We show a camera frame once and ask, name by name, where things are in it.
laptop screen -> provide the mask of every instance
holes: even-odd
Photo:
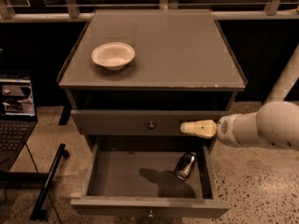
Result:
[[[34,117],[36,108],[29,76],[0,73],[0,103],[0,119]]]

terrazzo floor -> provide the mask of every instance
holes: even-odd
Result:
[[[249,113],[260,106],[234,103],[232,113]],[[66,126],[58,125],[61,113],[61,107],[38,108],[38,123],[28,147],[39,172],[47,172],[58,146],[66,144],[70,157],[61,160],[49,193],[62,223],[299,223],[299,152],[227,147],[219,141],[210,154],[210,165],[219,201],[230,206],[221,218],[81,216],[70,201],[81,194],[91,152],[72,119]],[[35,171],[26,148],[11,171]],[[0,190],[0,203],[4,194]],[[48,211],[47,218],[29,220],[38,194],[38,189],[7,189],[7,202],[0,207],[0,223],[59,223],[49,198],[43,207]]]

bowl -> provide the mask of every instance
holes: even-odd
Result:
[[[122,42],[106,43],[97,47],[92,53],[94,63],[111,71],[122,69],[134,57],[134,49]]]

laptop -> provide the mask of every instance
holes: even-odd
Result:
[[[0,172],[11,169],[36,124],[29,72],[0,71]]]

closed drawer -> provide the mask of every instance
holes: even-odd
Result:
[[[72,110],[81,134],[89,135],[182,135],[183,121],[219,119],[225,112]]]
[[[184,182],[173,171],[187,150],[197,163]],[[102,136],[71,204],[82,215],[221,217],[228,206],[214,198],[210,177],[206,147],[195,137]]]

